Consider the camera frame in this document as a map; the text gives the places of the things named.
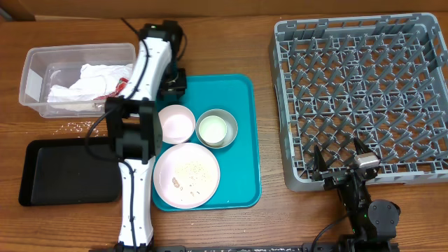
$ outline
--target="small cup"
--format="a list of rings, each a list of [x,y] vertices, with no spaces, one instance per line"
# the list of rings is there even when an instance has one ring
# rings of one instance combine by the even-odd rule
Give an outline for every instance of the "small cup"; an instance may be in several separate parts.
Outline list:
[[[205,118],[208,118],[210,116],[217,116],[220,119],[224,120],[225,122],[225,126],[226,126],[226,132],[225,132],[225,137],[223,139],[223,141],[220,143],[220,145],[216,145],[216,146],[212,146],[209,143],[207,143],[201,136],[200,133],[200,125],[202,124],[202,121]],[[238,134],[238,124],[237,121],[235,120],[235,117],[233,117],[233,115],[223,109],[219,109],[219,108],[215,108],[215,109],[211,109],[209,111],[206,111],[205,113],[203,113],[196,122],[196,135],[197,138],[199,139],[199,141],[204,144],[205,146],[209,147],[209,148],[224,148],[229,146],[237,137]]]
[[[225,121],[217,115],[210,115],[204,118],[199,124],[199,135],[210,147],[223,145],[227,125]]]

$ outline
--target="wooden table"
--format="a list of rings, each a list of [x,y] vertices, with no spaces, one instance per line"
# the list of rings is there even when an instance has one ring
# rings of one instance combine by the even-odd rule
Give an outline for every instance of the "wooden table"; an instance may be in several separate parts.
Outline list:
[[[444,34],[448,34],[448,13],[436,15]],[[243,73],[253,81],[262,197],[250,209],[165,213],[153,207],[156,245],[299,245],[311,242],[323,227],[344,213],[335,191],[298,193],[284,184],[267,48],[274,24],[288,18],[324,17],[179,19],[189,40],[180,63],[188,75]],[[161,20],[130,22],[142,27],[146,22]],[[0,251],[86,251],[114,245],[120,230],[121,202],[19,205],[27,144],[35,139],[83,137],[88,123],[95,120],[44,119],[18,103],[19,84],[31,48],[126,42],[137,47],[137,38],[119,20],[3,23],[0,34]],[[105,133],[103,124],[97,134]],[[401,207],[395,241],[403,251],[448,249],[448,184],[378,185],[371,186],[370,192],[374,199],[388,199]],[[322,241],[335,241],[342,233],[350,233],[348,222],[329,231]]]

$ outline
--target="clear plastic bin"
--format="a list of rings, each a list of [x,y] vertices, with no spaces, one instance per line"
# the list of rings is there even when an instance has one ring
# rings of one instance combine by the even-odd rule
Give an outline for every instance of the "clear plastic bin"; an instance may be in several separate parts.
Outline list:
[[[51,87],[69,88],[79,80],[84,64],[126,65],[135,63],[135,58],[135,47],[130,43],[33,48],[24,63],[19,102],[44,118],[100,116],[104,113],[105,100],[48,103]],[[86,109],[65,109],[68,106]]]

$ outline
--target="black tray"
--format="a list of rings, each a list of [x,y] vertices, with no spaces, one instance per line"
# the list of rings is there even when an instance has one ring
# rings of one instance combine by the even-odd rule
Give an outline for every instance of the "black tray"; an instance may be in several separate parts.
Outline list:
[[[113,157],[109,138],[90,140],[94,153]],[[22,206],[112,202],[121,193],[118,163],[90,157],[84,139],[35,140],[28,147],[20,186]]]

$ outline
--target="teal tray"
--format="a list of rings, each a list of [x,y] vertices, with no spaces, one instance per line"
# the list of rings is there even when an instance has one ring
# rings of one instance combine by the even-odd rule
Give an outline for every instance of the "teal tray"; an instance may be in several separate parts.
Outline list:
[[[165,99],[157,102],[157,109],[172,104],[189,108],[196,120],[209,109],[224,109],[237,120],[238,135],[229,146],[210,149],[218,160],[220,183],[213,197],[202,206],[187,210],[232,209],[252,207],[261,196],[260,154],[253,86],[241,74],[190,76],[188,88],[178,101]],[[201,144],[193,133],[190,142]],[[172,145],[163,143],[162,153]],[[165,203],[154,189],[154,204],[163,211],[185,211]]]

